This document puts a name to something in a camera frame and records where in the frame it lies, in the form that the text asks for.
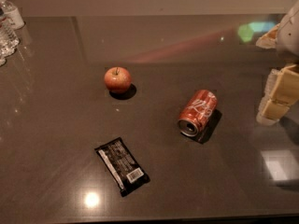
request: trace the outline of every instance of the black packet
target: black packet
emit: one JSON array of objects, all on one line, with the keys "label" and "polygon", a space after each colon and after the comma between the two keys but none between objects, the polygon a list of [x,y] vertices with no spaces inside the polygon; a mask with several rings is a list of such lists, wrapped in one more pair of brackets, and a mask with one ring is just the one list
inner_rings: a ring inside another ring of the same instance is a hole
[{"label": "black packet", "polygon": [[150,177],[141,168],[120,137],[94,150],[118,184],[122,197],[150,182]]}]

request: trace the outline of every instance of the clear water bottle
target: clear water bottle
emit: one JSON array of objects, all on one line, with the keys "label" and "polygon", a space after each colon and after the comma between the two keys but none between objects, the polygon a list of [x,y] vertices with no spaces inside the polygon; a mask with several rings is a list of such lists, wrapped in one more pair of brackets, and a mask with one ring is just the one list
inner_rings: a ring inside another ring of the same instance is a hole
[{"label": "clear water bottle", "polygon": [[19,38],[11,28],[3,9],[0,8],[0,51],[2,56],[7,57],[13,54],[19,43]]},{"label": "clear water bottle", "polygon": [[17,30],[24,26],[25,23],[19,9],[14,3],[8,0],[0,0],[0,8],[2,8],[6,14],[12,29]]}]

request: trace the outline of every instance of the barcode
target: barcode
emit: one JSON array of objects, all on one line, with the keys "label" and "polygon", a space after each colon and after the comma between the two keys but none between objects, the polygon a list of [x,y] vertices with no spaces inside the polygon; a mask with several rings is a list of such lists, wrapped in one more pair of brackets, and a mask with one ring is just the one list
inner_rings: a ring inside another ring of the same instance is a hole
[{"label": "barcode", "polygon": [[134,183],[140,176],[143,175],[143,172],[140,168],[133,170],[130,174],[127,175],[129,182]]}]

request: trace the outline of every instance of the apple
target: apple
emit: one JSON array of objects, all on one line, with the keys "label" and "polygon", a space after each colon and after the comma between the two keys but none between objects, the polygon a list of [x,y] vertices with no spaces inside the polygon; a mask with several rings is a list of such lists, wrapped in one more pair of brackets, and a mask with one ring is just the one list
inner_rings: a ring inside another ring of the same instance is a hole
[{"label": "apple", "polygon": [[129,90],[132,79],[130,73],[125,68],[112,67],[106,71],[104,82],[109,91],[121,94]]}]

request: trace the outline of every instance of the red soda can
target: red soda can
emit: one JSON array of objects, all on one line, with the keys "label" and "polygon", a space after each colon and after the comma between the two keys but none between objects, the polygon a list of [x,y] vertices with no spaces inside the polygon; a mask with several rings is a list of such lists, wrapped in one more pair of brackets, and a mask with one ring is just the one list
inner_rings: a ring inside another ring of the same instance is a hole
[{"label": "red soda can", "polygon": [[197,91],[179,114],[180,131],[189,137],[199,134],[206,127],[216,105],[217,98],[211,91]]}]

